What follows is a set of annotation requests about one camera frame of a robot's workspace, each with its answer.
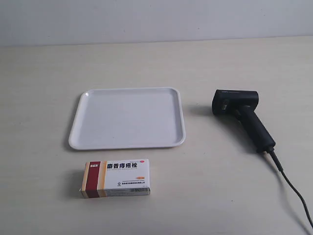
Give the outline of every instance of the cardboard box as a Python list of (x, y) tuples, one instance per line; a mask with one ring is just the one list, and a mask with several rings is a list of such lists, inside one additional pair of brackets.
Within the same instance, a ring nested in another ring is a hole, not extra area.
[(80, 191), (85, 198), (149, 195), (149, 160), (87, 162)]

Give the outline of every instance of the tray rim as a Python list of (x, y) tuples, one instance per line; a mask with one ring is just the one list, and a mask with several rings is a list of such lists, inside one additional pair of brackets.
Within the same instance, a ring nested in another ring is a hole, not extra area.
[[(75, 126), (77, 125), (77, 116), (79, 115), (79, 113), (81, 112), (82, 109), (82, 100), (84, 98), (84, 96), (86, 96), (86, 94), (93, 92), (93, 91), (121, 91), (121, 90), (158, 90), (158, 89), (169, 89), (169, 90), (173, 90), (178, 97), (178, 106), (179, 106), (179, 117), (180, 117), (180, 122), (181, 122), (181, 130), (182, 130), (182, 137), (179, 141), (172, 143), (172, 144), (168, 144), (168, 145), (147, 145), (147, 146), (143, 146), (143, 145), (134, 145), (134, 146), (105, 146), (105, 147), (100, 147), (100, 148), (84, 148), (84, 147), (80, 147), (77, 146), (74, 141), (73, 141), (73, 130), (75, 128)], [(184, 123), (184, 118), (183, 118), (183, 112), (182, 112), (182, 105), (181, 105), (181, 98), (180, 98), (180, 93), (179, 91), (174, 88), (174, 87), (140, 87), (140, 88), (112, 88), (112, 89), (90, 89), (86, 92), (83, 92), (80, 95), (79, 98), (79, 103), (76, 109), (76, 113), (74, 116), (74, 121), (72, 124), (72, 128), (68, 137), (68, 144), (71, 148), (75, 149), (75, 150), (106, 150), (106, 149), (132, 149), (132, 148), (169, 148), (169, 147), (176, 147), (181, 145), (186, 139), (186, 130), (185, 130), (185, 123)]]

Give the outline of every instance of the barcode scanner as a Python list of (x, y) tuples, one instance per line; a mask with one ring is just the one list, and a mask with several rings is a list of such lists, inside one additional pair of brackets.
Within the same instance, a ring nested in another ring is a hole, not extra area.
[(216, 90), (212, 101), (212, 111), (214, 115), (234, 116), (242, 124), (243, 128), (251, 138), (256, 146), (256, 151), (258, 153), (266, 151), (270, 154), (288, 185), (300, 198), (308, 221), (313, 228), (313, 222), (304, 198), (285, 175), (284, 170), (274, 153), (274, 146), (276, 143), (254, 112), (258, 103), (259, 95), (256, 91)]

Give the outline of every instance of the white table surface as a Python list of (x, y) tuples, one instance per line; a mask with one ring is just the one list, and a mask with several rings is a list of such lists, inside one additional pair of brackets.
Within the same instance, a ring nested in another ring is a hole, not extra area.
[[(181, 146), (71, 150), (82, 92), (155, 86), (180, 91)], [(240, 125), (210, 110), (216, 89), (257, 90), (256, 113), (313, 213), (312, 88), (313, 37), (0, 48), (0, 234), (307, 234), (297, 218), (313, 234)], [(151, 163), (150, 196), (80, 197), (86, 161), (138, 158)]]

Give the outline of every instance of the black barcode scanner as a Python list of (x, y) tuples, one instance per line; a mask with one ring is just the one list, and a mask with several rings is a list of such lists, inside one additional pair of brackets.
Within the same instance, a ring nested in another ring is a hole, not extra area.
[(259, 103), (255, 91), (216, 90), (212, 111), (215, 115), (233, 115), (244, 127), (258, 153), (272, 151), (275, 141), (254, 110)]

